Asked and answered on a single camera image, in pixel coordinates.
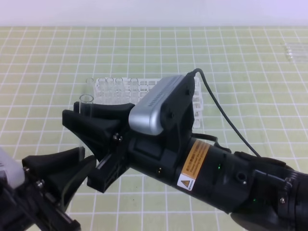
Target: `warning label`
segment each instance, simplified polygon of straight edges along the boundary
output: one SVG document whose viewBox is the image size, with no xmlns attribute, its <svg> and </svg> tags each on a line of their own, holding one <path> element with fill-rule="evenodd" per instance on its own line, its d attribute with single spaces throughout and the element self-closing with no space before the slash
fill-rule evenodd
<svg viewBox="0 0 308 231">
<path fill-rule="evenodd" d="M 204 159 L 210 144 L 196 140 L 190 150 L 184 167 L 178 180 L 178 186 L 189 191 L 193 189 L 193 185 L 200 172 Z"/>
<path fill-rule="evenodd" d="M 180 174 L 179 180 L 178 180 L 178 186 L 187 189 L 189 191 L 191 191 L 193 189 L 193 185 L 194 185 L 195 180 L 185 176 L 183 174 Z"/>
</svg>

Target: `table surface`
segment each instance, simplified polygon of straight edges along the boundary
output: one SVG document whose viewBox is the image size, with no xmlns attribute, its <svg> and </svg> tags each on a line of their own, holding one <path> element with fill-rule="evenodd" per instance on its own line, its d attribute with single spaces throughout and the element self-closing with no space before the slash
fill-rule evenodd
<svg viewBox="0 0 308 231">
<path fill-rule="evenodd" d="M 61 112 L 72 108 L 88 77 L 161 78 L 199 67 L 262 156 L 308 173 L 308 65 L 291 63 L 285 42 L 308 43 L 308 28 L 0 27 L 0 146 L 16 160 L 76 147 Z M 205 88 L 203 99 L 197 132 L 249 152 Z M 134 170 L 105 194 L 83 185 L 67 212 L 83 231 L 243 230 Z"/>
</svg>

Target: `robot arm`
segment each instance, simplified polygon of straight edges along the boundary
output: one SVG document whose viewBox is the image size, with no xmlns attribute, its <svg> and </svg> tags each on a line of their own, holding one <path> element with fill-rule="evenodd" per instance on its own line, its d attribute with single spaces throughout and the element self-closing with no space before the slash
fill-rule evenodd
<svg viewBox="0 0 308 231">
<path fill-rule="evenodd" d="M 63 111 L 63 125 L 99 161 L 87 185 L 104 193 L 131 167 L 231 214 L 248 231 L 308 230 L 308 175 L 192 133 L 195 74 L 163 79 L 137 105 L 89 104 L 81 115 L 76 102 Z"/>
<path fill-rule="evenodd" d="M 0 155 L 0 231 L 23 231 L 34 223 L 43 231 L 79 231 L 65 211 L 76 190 L 96 166 L 84 148 L 28 156 L 24 168 Z"/>
</svg>

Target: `laser warning symbol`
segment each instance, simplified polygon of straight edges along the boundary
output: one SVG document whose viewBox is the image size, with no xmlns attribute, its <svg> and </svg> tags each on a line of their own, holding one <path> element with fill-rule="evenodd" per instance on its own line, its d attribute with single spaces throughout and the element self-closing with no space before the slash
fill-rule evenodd
<svg viewBox="0 0 308 231">
<path fill-rule="evenodd" d="M 190 180 L 181 180 L 181 182 L 188 188 Z"/>
<path fill-rule="evenodd" d="M 191 191 L 195 181 L 196 180 L 193 178 L 190 178 L 184 174 L 180 174 L 177 185 L 181 188 Z"/>
</svg>

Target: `test tube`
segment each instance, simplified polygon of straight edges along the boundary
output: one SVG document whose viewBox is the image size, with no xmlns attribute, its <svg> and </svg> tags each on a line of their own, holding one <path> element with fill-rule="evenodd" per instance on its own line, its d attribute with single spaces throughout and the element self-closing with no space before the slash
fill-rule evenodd
<svg viewBox="0 0 308 231">
<path fill-rule="evenodd" d="M 139 82 L 137 78 L 131 78 L 130 82 L 130 102 L 137 104 L 139 101 Z"/>
<path fill-rule="evenodd" d="M 115 79 L 115 87 L 116 87 L 116 96 L 117 96 L 117 103 L 116 104 L 123 104 L 125 103 L 125 89 L 124 83 L 122 78 Z"/>
<path fill-rule="evenodd" d="M 108 77 L 106 79 L 106 84 L 107 84 L 107 91 L 106 91 L 106 96 L 105 96 L 105 104 L 113 104 L 114 99 L 116 97 L 115 93 L 115 81 L 113 78 Z"/>
<path fill-rule="evenodd" d="M 85 89 L 83 91 L 83 94 L 89 94 L 89 95 L 94 95 L 94 79 L 92 78 L 87 78 L 86 79 L 86 85 Z"/>
<path fill-rule="evenodd" d="M 92 116 L 92 104 L 93 104 L 94 97 L 90 94 L 82 94 L 79 97 L 79 113 L 84 116 Z M 79 142 L 79 151 L 82 151 L 82 147 L 85 149 L 85 156 L 90 156 L 91 151 L 90 149 L 84 144 L 84 142 Z"/>
<path fill-rule="evenodd" d="M 101 104 L 105 104 L 106 102 L 106 93 L 107 93 L 107 82 L 106 78 L 100 78 L 98 80 L 98 83 L 100 85 L 100 91 L 101 91 Z"/>
<path fill-rule="evenodd" d="M 84 116 L 92 116 L 92 104 L 94 97 L 90 94 L 82 94 L 79 97 L 79 113 Z"/>
</svg>

